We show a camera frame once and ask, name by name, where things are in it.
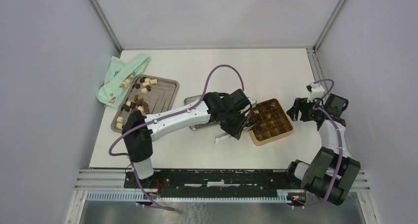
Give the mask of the metal serving tongs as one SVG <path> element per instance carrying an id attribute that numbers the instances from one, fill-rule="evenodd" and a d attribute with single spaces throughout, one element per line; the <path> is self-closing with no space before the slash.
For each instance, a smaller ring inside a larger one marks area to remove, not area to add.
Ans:
<path id="1" fill-rule="evenodd" d="M 239 140 L 242 133 L 250 131 L 254 126 L 258 126 L 259 124 L 260 120 L 251 118 L 249 115 L 239 117 L 233 122 L 221 122 L 220 128 L 224 133 L 215 136 L 214 143 L 219 144 L 229 138 Z"/>

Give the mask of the gold chocolate box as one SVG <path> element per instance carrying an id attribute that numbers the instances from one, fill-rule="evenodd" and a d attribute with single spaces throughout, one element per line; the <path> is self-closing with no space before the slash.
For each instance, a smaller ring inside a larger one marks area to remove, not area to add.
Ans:
<path id="1" fill-rule="evenodd" d="M 262 146 L 287 137 L 293 126 L 277 99 L 258 103 L 250 112 L 250 137 L 256 146 Z"/>

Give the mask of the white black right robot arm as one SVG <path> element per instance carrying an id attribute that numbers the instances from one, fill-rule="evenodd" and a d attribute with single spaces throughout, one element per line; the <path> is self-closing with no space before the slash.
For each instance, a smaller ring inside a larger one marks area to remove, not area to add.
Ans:
<path id="1" fill-rule="evenodd" d="M 290 188 L 306 190 L 323 201 L 341 205 L 350 191 L 361 165 L 347 151 L 346 122 L 341 118 L 347 109 L 348 99 L 330 94 L 326 101 L 315 98 L 296 98 L 286 112 L 293 120 L 314 121 L 322 146 L 311 163 L 295 160 L 285 174 Z"/>

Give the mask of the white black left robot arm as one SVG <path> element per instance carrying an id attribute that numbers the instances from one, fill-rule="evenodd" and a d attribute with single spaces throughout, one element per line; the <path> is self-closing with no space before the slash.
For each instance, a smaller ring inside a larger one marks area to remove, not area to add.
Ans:
<path id="1" fill-rule="evenodd" d="M 257 104 L 241 89 L 231 94 L 209 92 L 204 97 L 181 108 L 157 114 L 131 113 L 123 125 L 122 136 L 129 160 L 136 173 L 136 182 L 149 188 L 155 182 L 151 162 L 153 142 L 180 129 L 216 122 L 223 133 L 214 139 L 216 144 L 229 139 L 240 139 L 242 132 L 250 130 L 250 110 Z"/>

